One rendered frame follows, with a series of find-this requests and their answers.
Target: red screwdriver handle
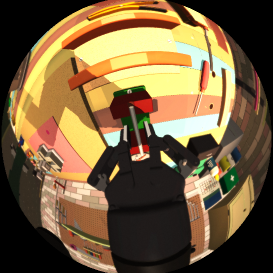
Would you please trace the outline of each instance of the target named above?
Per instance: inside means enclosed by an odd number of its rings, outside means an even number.
[[[208,61],[204,60],[202,74],[201,74],[201,82],[200,82],[200,87],[201,87],[200,91],[202,93],[204,93],[208,87],[209,75],[210,75],[210,64]]]

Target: black box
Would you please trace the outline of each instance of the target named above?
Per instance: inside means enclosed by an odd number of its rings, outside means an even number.
[[[187,149],[198,157],[200,161],[213,157],[218,151],[219,147],[219,144],[216,142],[211,133],[191,137],[187,144]]]

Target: screwdriver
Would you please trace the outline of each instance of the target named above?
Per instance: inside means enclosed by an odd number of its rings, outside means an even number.
[[[201,102],[201,99],[202,99],[202,95],[203,95],[203,93],[205,92],[205,90],[208,87],[209,75],[210,75],[210,64],[209,64],[208,61],[204,60],[203,68],[202,68],[202,74],[201,74],[201,82],[200,82],[201,97],[200,97],[200,100],[199,100],[198,107],[197,107],[197,110],[195,112],[195,115],[197,115],[197,111],[199,109],[199,105],[200,105],[200,102]]]

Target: beige cabinet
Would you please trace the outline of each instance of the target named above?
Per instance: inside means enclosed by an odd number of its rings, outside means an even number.
[[[254,206],[252,176],[241,181],[217,205],[208,211],[210,250],[216,250],[245,221]]]

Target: curved orange strip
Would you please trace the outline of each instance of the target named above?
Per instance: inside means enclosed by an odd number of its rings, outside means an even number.
[[[120,30],[132,28],[160,28],[172,30],[180,25],[180,22],[176,17],[169,15],[157,13],[128,14],[134,15],[135,18],[118,19],[118,17],[116,17],[117,20],[108,23],[99,20],[79,29],[61,42],[62,49],[75,50],[92,39]]]
[[[167,52],[167,51],[146,51],[121,55],[96,63],[68,80],[70,90],[74,90],[94,79],[107,74],[143,66],[172,65],[192,66],[190,55]]]

